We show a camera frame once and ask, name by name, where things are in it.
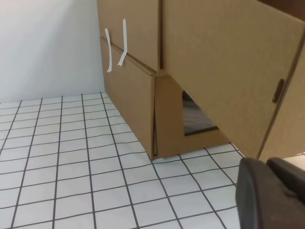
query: cardboard box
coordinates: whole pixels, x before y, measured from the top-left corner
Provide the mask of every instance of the cardboard box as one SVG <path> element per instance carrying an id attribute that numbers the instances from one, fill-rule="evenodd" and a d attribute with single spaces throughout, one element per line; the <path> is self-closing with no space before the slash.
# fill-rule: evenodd
<path id="1" fill-rule="evenodd" d="M 100 35 L 109 31 L 113 44 L 123 45 L 122 20 L 126 19 L 128 54 L 156 72 L 160 70 L 160 0 L 97 0 Z"/>
<path id="2" fill-rule="evenodd" d="M 304 152 L 304 1 L 165 0 L 162 9 L 164 69 L 230 141 L 262 160 Z"/>
<path id="3" fill-rule="evenodd" d="M 219 129 L 185 136 L 182 88 L 164 71 L 156 74 L 127 56 L 118 66 L 122 50 L 112 45 L 112 72 L 108 44 L 101 38 L 105 89 L 150 158 L 172 156 L 204 147 L 221 145 L 228 139 Z"/>

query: grid floor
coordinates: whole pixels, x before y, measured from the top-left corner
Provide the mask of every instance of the grid floor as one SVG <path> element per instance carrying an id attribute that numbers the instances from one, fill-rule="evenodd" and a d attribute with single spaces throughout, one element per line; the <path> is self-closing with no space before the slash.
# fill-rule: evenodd
<path id="1" fill-rule="evenodd" d="M 0 149 L 0 229 L 239 228 L 241 152 L 152 162 L 106 93 L 1 103 Z"/>

